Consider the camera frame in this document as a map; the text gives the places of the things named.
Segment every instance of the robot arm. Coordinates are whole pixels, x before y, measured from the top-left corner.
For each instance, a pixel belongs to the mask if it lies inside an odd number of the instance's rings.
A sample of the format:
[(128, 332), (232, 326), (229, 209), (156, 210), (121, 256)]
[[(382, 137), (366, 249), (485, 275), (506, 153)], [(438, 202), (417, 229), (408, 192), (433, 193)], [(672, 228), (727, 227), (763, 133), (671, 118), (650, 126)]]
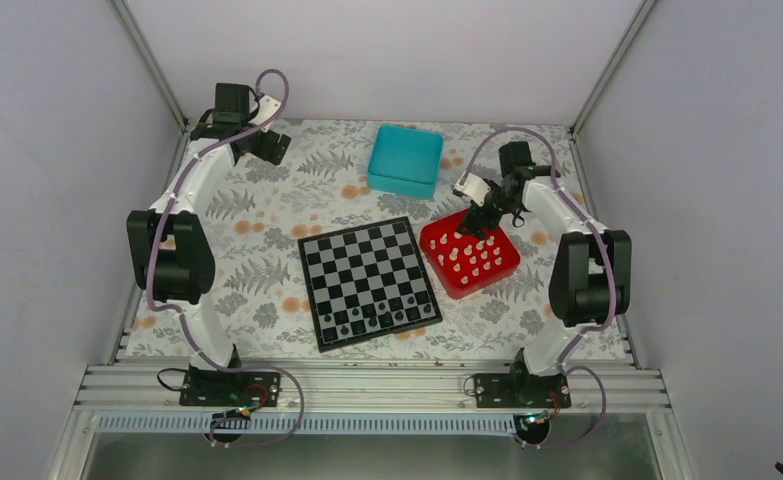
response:
[(533, 375), (558, 372), (557, 358), (568, 343), (588, 324), (602, 324), (609, 308), (606, 275), (591, 273), (590, 261), (602, 266), (603, 254), (612, 265), (617, 305), (616, 314), (629, 306), (632, 242), (623, 230), (610, 230), (590, 220), (601, 233), (606, 252), (600, 252), (588, 223), (579, 218), (559, 196), (548, 178), (549, 165), (535, 165), (527, 142), (511, 142), (499, 150), (503, 179), (498, 185), (468, 175), (454, 186), (454, 193), (470, 199), (471, 206), (459, 226), (459, 233), (479, 238), (497, 228), (503, 215), (517, 222), (523, 212), (534, 213), (559, 243), (550, 280), (549, 297), (554, 315), (561, 322), (547, 322), (522, 351), (526, 369)]
[[(217, 84), (215, 108), (206, 112), (191, 132), (191, 142), (179, 173), (148, 210), (133, 211), (126, 220), (135, 280), (141, 289), (146, 289), (153, 243), (173, 238), (173, 248), (159, 249), (153, 273), (153, 298), (160, 302), (171, 301), (182, 308), (193, 338), (201, 350), (219, 365), (233, 363), (235, 348), (223, 330), (208, 295), (214, 284), (216, 269), (200, 219), (218, 186), (243, 154), (251, 153), (278, 165), (291, 139), (264, 127), (237, 142), (208, 152), (190, 173), (186, 173), (186, 167), (203, 149), (260, 125), (276, 113), (280, 103), (267, 95), (256, 98), (258, 107), (250, 112), (250, 93), (255, 96), (247, 85)], [(208, 123), (206, 120), (212, 113), (213, 121)], [(181, 184), (179, 191), (176, 191), (177, 184)], [(162, 238), (156, 239), (156, 226), (174, 196), (175, 202), (168, 214)], [(191, 367), (199, 370), (212, 368), (198, 356), (192, 358)]]

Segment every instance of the cyan plastic container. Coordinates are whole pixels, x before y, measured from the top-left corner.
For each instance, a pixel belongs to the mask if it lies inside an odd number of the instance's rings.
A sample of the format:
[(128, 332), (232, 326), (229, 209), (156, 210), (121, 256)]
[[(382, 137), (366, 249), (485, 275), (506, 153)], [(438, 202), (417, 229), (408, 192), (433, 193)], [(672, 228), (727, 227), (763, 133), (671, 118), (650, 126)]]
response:
[(367, 167), (367, 185), (374, 190), (432, 198), (444, 139), (423, 130), (383, 125), (376, 134)]

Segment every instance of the black mounting plate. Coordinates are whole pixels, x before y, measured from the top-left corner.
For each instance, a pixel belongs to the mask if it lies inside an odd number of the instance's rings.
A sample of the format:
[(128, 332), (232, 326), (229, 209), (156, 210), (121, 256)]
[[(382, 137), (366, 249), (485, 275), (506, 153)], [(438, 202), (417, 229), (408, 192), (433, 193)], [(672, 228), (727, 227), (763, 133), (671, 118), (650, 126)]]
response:
[(525, 379), (524, 393), (527, 403), (521, 403), (515, 395), (508, 373), (477, 373), (473, 376), (476, 408), (553, 408), (550, 393), (555, 393), (559, 408), (571, 406), (571, 394), (568, 379), (564, 375), (537, 377), (528, 375)]
[(265, 407), (275, 407), (279, 399), (281, 375), (276, 372), (223, 373), (189, 369), (185, 374), (179, 405), (183, 407), (243, 407), (258, 403), (259, 389), (245, 389), (263, 385), (269, 392)]

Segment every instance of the floor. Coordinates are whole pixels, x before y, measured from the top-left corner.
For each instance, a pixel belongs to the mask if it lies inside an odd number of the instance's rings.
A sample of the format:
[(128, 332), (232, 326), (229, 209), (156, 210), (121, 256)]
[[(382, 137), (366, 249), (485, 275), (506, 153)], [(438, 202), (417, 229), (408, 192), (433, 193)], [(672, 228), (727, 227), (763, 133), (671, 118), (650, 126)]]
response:
[[(547, 285), (556, 244), (532, 214), (520, 228), (506, 216), (501, 226), (521, 254), (509, 278), (461, 300), (453, 300), (427, 266), (444, 321), (319, 353), (309, 313), (296, 240), (398, 216), (408, 216), (415, 234), (428, 223), (466, 208), (451, 192), (474, 149), (505, 125), (412, 123), (411, 128), (444, 137), (439, 184), (434, 198), (419, 200), (372, 191), (367, 163), (382, 122), (287, 120), (274, 130), (293, 138), (280, 166), (245, 156), (215, 194), (203, 220), (214, 250), (217, 276), (212, 289), (217, 311), (239, 353), (254, 358), (329, 359), (509, 359), (544, 322), (558, 321), (550, 310)], [(582, 204), (579, 182), (561, 126), (530, 126), (553, 144), (562, 181)], [(499, 179), (497, 148), (524, 139), (506, 134), (486, 146), (474, 173)], [(530, 140), (533, 161), (549, 163), (547, 150)], [(132, 325), (126, 355), (186, 356), (190, 348), (172, 313), (151, 312), (144, 303)], [(590, 334), (573, 359), (623, 359), (616, 324)]]

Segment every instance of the red tray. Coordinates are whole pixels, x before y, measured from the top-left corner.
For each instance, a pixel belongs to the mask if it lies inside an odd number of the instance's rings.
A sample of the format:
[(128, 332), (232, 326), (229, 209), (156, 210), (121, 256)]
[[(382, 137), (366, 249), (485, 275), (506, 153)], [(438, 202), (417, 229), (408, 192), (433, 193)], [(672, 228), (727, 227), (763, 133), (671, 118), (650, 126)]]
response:
[[(502, 280), (518, 268), (521, 263), (521, 256), (509, 238), (503, 233), (503, 229), (497, 227), (496, 230), (486, 230), (487, 238), (494, 237), (494, 244), (488, 245), (484, 242), (482, 249), (477, 249), (479, 240), (470, 235), (462, 235), (456, 238), (454, 233), (462, 223), (467, 210), (454, 213), (441, 220), (430, 223), (423, 227), (420, 232), (420, 250), (432, 265), (432, 269), (444, 285), (444, 290), (451, 298), (459, 299), (466, 295), (487, 287), (492, 283)], [(446, 237), (446, 243), (441, 243), (441, 237)], [(471, 255), (466, 255), (465, 248), (471, 247)], [(454, 248), (458, 248), (455, 261), (450, 260), (450, 253)], [(499, 254), (494, 254), (496, 248), (499, 248)], [(438, 256), (443, 255), (444, 265), (438, 260)], [(471, 257), (475, 258), (476, 263), (471, 263)], [(501, 258), (500, 265), (496, 264), (496, 259)], [(485, 268), (486, 262), (489, 263), (488, 269)], [(454, 266), (459, 265), (459, 271), (454, 270)], [(474, 269), (478, 269), (479, 275), (474, 275)], [(467, 283), (462, 283), (462, 278), (467, 277)]]

